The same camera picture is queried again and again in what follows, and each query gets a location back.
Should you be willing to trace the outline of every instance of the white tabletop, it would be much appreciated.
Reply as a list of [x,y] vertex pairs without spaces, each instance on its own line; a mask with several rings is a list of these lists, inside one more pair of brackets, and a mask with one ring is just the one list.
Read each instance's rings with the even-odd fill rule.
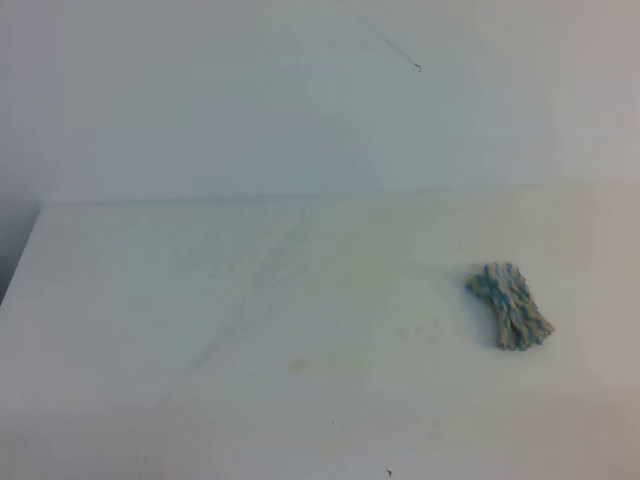
[[[10,479],[637,479],[640,185],[47,208],[0,308]],[[520,265],[556,332],[464,290]]]

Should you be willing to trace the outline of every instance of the scratch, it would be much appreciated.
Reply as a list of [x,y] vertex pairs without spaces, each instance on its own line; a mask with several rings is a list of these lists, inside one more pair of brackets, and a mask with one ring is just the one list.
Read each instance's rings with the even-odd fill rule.
[[380,30],[378,30],[378,28],[375,27],[375,25],[373,25],[369,20],[367,20],[365,17],[363,17],[360,12],[358,12],[355,8],[353,8],[348,2],[347,0],[338,0],[338,3],[343,5],[347,10],[349,10],[349,12],[351,13],[351,15],[354,16],[354,18],[356,20],[358,20],[358,22],[360,22],[360,24],[365,27],[367,30],[369,30],[371,33],[373,33],[376,37],[378,37],[381,40],[384,40],[387,45],[389,45],[389,47],[391,48],[391,50],[393,50],[397,55],[401,56],[402,58],[404,58],[407,62],[411,63],[411,65],[413,65],[414,67],[416,67],[418,69],[418,73],[420,73],[422,71],[422,67],[420,65],[418,65],[409,55],[407,55],[400,47],[398,47],[395,43],[393,43],[391,40],[389,40]]

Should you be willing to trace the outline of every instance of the white surface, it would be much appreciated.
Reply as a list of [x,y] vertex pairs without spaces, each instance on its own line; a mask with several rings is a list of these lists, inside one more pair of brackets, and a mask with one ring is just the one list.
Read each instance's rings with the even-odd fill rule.
[[[638,191],[48,208],[0,309],[3,478],[637,479]],[[495,348],[486,259],[542,347]]]
[[632,0],[1,0],[0,176],[45,203],[640,175]]

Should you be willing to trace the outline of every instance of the stain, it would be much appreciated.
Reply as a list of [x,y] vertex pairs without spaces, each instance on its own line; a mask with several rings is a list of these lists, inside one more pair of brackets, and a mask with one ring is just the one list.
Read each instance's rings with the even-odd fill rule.
[[[295,264],[300,256],[301,249],[309,238],[310,225],[311,218],[309,215],[304,211],[299,213],[293,221],[293,226],[253,269],[248,285],[251,290],[249,297],[259,297],[264,291],[268,290],[268,287],[277,284],[283,272],[287,272]],[[232,312],[231,318],[213,332],[208,345],[194,357],[182,374],[173,381],[158,400],[159,404],[169,400],[171,394],[182,382],[185,382],[186,379],[211,361],[227,345],[235,342],[241,334],[245,334],[255,327],[255,321],[250,321],[247,317],[249,305],[249,303],[241,302]]]
[[301,265],[299,267],[294,268],[291,272],[284,275],[279,283],[283,285],[291,285],[295,283],[295,281],[299,280],[300,277],[308,275],[311,271],[311,267],[309,265]]
[[442,431],[440,428],[440,422],[432,420],[427,424],[427,437],[430,440],[439,442],[442,440]]
[[366,351],[357,348],[334,349],[318,358],[322,368],[332,374],[362,379],[371,371],[371,359]]
[[397,433],[400,428],[396,420],[393,418],[385,418],[382,421],[382,429],[386,433]]
[[287,368],[291,373],[302,373],[305,370],[309,369],[309,361],[305,360],[304,358],[298,358],[289,362]]
[[346,315],[372,318],[388,311],[407,248],[422,229],[420,213],[357,206],[336,213],[331,222],[318,220],[312,234],[319,258],[305,279],[305,292],[331,297]]
[[340,457],[349,447],[348,440],[338,434],[331,434],[322,440],[321,450],[325,457]]
[[407,327],[398,327],[398,329],[396,330],[396,337],[400,341],[406,340],[408,334],[409,334],[409,329]]
[[438,343],[440,340],[440,320],[437,318],[431,319],[431,328],[429,334],[427,335],[427,343],[433,344]]

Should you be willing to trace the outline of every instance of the white wall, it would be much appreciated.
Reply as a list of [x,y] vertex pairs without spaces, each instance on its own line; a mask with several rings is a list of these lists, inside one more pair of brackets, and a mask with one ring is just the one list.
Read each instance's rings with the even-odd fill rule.
[[633,0],[0,0],[44,202],[640,176]]

